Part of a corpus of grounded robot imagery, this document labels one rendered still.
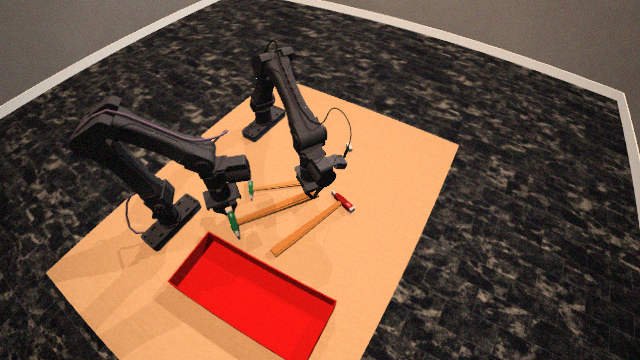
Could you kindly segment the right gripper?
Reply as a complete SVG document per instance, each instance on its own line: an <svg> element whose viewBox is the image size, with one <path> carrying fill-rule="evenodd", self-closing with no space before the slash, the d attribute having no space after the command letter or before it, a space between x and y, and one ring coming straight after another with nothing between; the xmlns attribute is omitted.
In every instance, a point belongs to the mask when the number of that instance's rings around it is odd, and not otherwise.
<svg viewBox="0 0 640 360"><path fill-rule="evenodd" d="M204 202L208 211L212 209L216 213L227 216L225 208L228 208L231 206L233 213L235 213L235 209L238 205L236 199L238 198L241 199L242 197L239 192L237 183L230 183L229 186L227 186L227 184L229 183L227 183L226 181L225 184L220 189L217 189L217 190L207 189L207 191L203 192ZM208 191L210 191L210 194ZM223 212L223 209L225 210L225 212Z"/></svg>

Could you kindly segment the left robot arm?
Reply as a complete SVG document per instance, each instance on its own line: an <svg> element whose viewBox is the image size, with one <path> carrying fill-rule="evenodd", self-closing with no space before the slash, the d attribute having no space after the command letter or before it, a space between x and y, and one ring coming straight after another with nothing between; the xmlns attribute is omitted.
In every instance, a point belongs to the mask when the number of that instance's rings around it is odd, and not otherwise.
<svg viewBox="0 0 640 360"><path fill-rule="evenodd" d="M286 112L293 148L299 155L300 166L309 172L318 187L325 188L336 179L333 165L323 149L326 145L327 129L323 124L315 124L308 119L320 123L306 104L294 78L291 68L294 56L292 47L279 50L279 53L276 50L251 58L253 72L257 78L250 99L250 105L251 102L253 105L250 108L255 113L255 120L242 130L242 134L256 139ZM274 105L274 86L285 110Z"/></svg>

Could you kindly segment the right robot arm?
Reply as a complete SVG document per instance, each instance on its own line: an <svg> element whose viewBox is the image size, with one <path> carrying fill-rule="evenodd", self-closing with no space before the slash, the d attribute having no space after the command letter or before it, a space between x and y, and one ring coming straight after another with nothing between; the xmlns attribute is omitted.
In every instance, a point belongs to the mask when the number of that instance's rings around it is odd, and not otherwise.
<svg viewBox="0 0 640 360"><path fill-rule="evenodd" d="M230 184L251 180L246 155L216 156L216 145L211 140L191 141L189 139L204 137L179 133L150 122L121 107L121 101L122 98L111 95L88 110L78 127L94 111L117 111L116 118L111 118L115 116L113 113L93 118L74 133L69 148L76 155L93 159L107 167L128 184L144 201L143 204L152 210L152 219L157 221L141 235L141 239L151 248L158 248L200 206L200 202L186 193L173 204L174 186L168 180L162 180L151 173L122 142L163 155L184 166L184 169L198 173L209 190L220 189L226 181ZM102 108L99 109L100 107Z"/></svg>

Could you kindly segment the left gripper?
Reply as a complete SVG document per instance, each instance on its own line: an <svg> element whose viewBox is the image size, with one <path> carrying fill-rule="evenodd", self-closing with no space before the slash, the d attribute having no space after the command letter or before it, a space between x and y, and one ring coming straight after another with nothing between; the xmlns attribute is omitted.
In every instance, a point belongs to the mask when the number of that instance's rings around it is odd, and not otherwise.
<svg viewBox="0 0 640 360"><path fill-rule="evenodd" d="M333 167L337 165L347 165L342 155L333 154L331 156L328 156L327 159L330 161ZM318 187L309 172L306 169L302 168L300 165L295 166L294 170L296 171L296 178L303 188L304 193L310 199L316 198L318 193L324 188ZM312 196L310 193L313 191L315 191L315 193Z"/></svg>

